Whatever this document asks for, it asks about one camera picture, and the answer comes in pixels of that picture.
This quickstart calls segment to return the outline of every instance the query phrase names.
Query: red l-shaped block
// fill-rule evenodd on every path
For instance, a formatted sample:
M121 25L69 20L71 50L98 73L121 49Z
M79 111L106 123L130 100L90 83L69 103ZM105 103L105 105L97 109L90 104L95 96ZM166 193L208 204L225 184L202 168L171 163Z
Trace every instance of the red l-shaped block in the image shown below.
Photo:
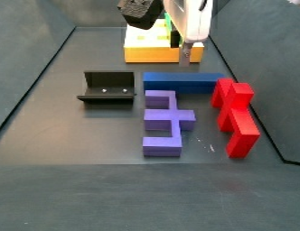
M248 110L254 91L248 83L234 83L232 79L220 79L212 97L212 106L220 107L218 128L233 132L226 146L232 158L244 158L249 153L260 132Z

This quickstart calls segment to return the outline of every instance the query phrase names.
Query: toy block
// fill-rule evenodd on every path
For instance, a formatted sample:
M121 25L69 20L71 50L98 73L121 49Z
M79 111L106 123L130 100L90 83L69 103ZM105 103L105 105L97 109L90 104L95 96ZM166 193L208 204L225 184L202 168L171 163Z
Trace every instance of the toy block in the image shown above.
M220 107L218 129L233 132L226 152L232 158L244 158L260 137L248 107L254 91L246 83L234 83L232 79L220 79L216 85L212 106Z
M221 78L221 73L146 72L143 89L173 90L182 94L210 94Z
M157 102L166 109L145 109L145 130L170 131L170 137L145 137L145 156L181 156L181 130L194 129L194 111L179 110L174 91L145 91L145 104Z
M134 72L85 71L87 90L78 99L85 103L134 100Z
M179 62L179 48L170 48L165 19L157 19L149 30L127 25L123 50L126 62ZM197 42L190 62L200 62L202 55L204 43Z
M166 22L170 48L178 48L181 44L181 34L174 26L169 13L165 13L165 22Z

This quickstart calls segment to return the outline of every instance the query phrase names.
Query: purple cross-shaped block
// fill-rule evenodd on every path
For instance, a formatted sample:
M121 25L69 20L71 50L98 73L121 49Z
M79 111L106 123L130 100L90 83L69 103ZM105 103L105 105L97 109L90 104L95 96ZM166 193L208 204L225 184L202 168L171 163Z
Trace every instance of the purple cross-shaped block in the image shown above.
M175 91L146 90L145 105L163 109L145 109L145 130L170 131L170 137L145 137L145 156L181 156L181 130L194 129L194 111L177 108Z

